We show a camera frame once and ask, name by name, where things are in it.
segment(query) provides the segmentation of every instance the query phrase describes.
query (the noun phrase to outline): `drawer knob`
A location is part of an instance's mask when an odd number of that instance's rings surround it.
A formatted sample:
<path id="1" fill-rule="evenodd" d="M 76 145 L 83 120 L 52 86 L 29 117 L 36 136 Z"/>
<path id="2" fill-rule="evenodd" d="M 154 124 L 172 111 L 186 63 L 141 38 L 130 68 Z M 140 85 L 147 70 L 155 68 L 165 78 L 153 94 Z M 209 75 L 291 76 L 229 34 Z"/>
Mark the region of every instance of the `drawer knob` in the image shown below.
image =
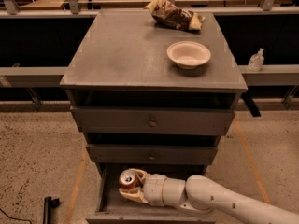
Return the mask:
<path id="1" fill-rule="evenodd" d="M 151 119 L 150 121 L 149 121 L 149 126 L 150 127 L 155 127 L 157 125 L 157 121 L 155 120 L 155 119 Z"/>

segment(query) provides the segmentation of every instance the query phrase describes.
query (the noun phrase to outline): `snack bag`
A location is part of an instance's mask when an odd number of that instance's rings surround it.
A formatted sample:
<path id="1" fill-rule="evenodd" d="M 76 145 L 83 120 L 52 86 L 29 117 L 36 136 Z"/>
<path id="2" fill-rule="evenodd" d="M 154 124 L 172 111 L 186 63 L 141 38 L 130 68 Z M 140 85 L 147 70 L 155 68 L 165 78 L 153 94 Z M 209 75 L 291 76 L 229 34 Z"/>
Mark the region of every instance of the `snack bag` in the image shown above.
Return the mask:
<path id="1" fill-rule="evenodd" d="M 167 0 L 153 0 L 145 6 L 159 23 L 178 30 L 200 30 L 205 17 L 192 11 L 181 9 Z"/>

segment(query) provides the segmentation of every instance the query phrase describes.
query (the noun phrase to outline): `open drawer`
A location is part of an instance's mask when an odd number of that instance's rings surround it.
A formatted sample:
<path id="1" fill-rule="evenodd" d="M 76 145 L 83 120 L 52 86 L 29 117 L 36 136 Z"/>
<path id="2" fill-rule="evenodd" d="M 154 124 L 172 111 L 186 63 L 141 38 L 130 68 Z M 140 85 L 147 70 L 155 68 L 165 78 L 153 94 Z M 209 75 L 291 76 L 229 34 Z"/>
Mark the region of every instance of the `open drawer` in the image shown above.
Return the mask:
<path id="1" fill-rule="evenodd" d="M 122 198 L 118 191 L 119 176 L 123 170 L 133 167 L 143 169 L 148 173 L 159 173 L 180 179 L 186 179 L 189 175 L 199 174 L 195 166 L 135 165 L 130 167 L 120 164 L 105 164 L 98 207 L 94 215 L 86 217 L 88 223 L 215 223 L 213 216 L 191 217 L 172 207 L 154 207 Z"/>
<path id="2" fill-rule="evenodd" d="M 226 135 L 235 113 L 230 110 L 128 107 L 72 107 L 84 133 L 162 133 Z"/>

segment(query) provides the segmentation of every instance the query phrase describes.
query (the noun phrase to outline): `floor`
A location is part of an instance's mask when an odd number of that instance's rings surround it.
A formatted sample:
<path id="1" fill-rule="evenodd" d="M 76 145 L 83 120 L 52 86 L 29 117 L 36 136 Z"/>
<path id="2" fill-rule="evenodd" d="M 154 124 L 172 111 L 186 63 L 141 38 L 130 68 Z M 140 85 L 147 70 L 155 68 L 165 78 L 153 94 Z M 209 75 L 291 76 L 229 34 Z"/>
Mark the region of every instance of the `floor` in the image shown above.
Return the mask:
<path id="1" fill-rule="evenodd" d="M 98 201 L 100 175 L 88 156 L 68 103 L 0 103 L 0 208 L 42 223 L 44 198 L 59 198 L 52 224 L 87 223 Z M 299 111 L 238 111 L 205 176 L 227 189 L 299 214 Z M 217 224 L 241 223 L 221 212 Z M 9 220 L 0 212 L 0 223 Z"/>

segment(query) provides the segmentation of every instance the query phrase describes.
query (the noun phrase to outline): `ceramic bowl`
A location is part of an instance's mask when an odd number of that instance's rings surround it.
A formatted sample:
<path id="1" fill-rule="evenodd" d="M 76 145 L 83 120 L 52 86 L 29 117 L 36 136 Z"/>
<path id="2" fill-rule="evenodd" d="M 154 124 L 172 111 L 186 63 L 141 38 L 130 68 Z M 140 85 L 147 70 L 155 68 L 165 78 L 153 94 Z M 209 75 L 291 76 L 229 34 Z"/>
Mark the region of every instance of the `ceramic bowl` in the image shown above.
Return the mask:
<path id="1" fill-rule="evenodd" d="M 194 69 L 207 63 L 211 53 L 204 45 L 192 41 L 179 41 L 167 49 L 168 57 L 182 69 Z"/>

